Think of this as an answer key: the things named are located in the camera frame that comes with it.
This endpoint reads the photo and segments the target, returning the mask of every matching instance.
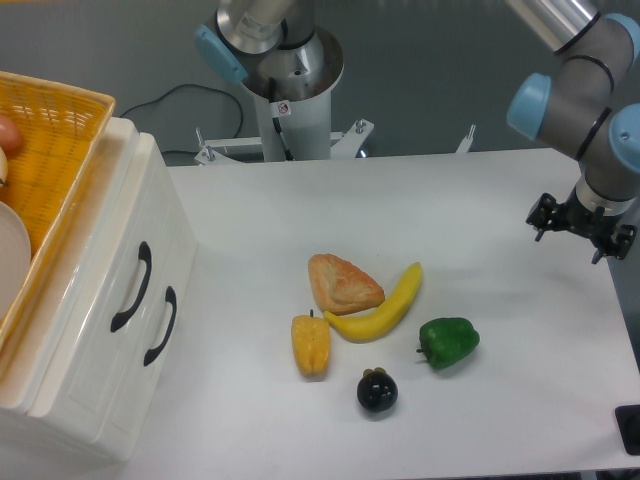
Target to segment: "banana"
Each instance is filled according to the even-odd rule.
[[[344,338],[352,342],[368,342],[389,333],[404,317],[420,289],[422,266],[416,262],[407,268],[391,295],[373,312],[359,317],[346,317],[324,312],[323,316]]]

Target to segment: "robotic arm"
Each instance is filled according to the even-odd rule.
[[[550,230],[588,238],[593,263],[622,260],[636,236],[619,223],[640,193],[640,105],[614,114],[607,102],[640,53],[640,27],[602,16],[588,0],[507,1],[563,60],[553,80],[534,74],[524,82],[507,122],[576,159],[583,172],[564,203],[542,195],[527,223],[537,241]],[[313,7],[313,0],[221,0],[196,32],[209,65],[253,96],[266,161],[330,158],[330,91],[343,59],[337,40],[315,26]]]
[[[636,228],[618,225],[640,192],[640,105],[613,114],[607,102],[640,53],[640,27],[619,14],[601,16],[586,0],[508,0],[563,60],[553,79],[533,74],[507,114],[510,126],[580,162],[582,176],[565,203],[544,194],[527,223],[567,230],[603,256],[627,255]]]
[[[330,158],[342,49],[315,25],[313,0],[221,0],[195,42],[209,66],[251,94],[265,161]]]

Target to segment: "egg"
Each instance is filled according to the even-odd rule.
[[[5,153],[11,153],[22,146],[22,134],[20,129],[6,115],[0,114],[0,148]]]

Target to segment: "white table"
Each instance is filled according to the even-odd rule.
[[[358,480],[640,466],[614,418],[640,403],[640,381],[607,264],[592,266],[590,243],[568,233],[536,244],[524,223],[541,193],[569,194],[572,160],[529,150],[171,173],[200,247],[137,450],[122,465],[40,456],[25,468]],[[313,382],[298,374],[289,329],[316,308],[306,262],[325,252],[387,293],[414,261],[425,276],[387,337],[358,345],[332,332],[328,374]],[[469,318],[481,343],[436,373],[415,349],[440,316]],[[399,400],[372,419],[355,391],[377,366]]]

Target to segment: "blue joint cap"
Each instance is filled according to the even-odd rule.
[[[640,104],[629,105],[613,117],[609,143],[620,163],[640,174]]]
[[[530,140],[538,138],[551,92],[551,78],[534,73],[520,86],[507,112],[507,123]]]
[[[207,26],[200,25],[198,27],[194,40],[202,58],[225,81],[240,83],[249,76],[231,50]]]
[[[635,63],[638,55],[640,55],[640,26],[638,26],[634,19],[626,17],[620,13],[610,13],[605,15],[604,18],[614,20],[627,29],[627,32],[629,32],[629,36],[631,37],[631,41],[633,42],[633,62]]]

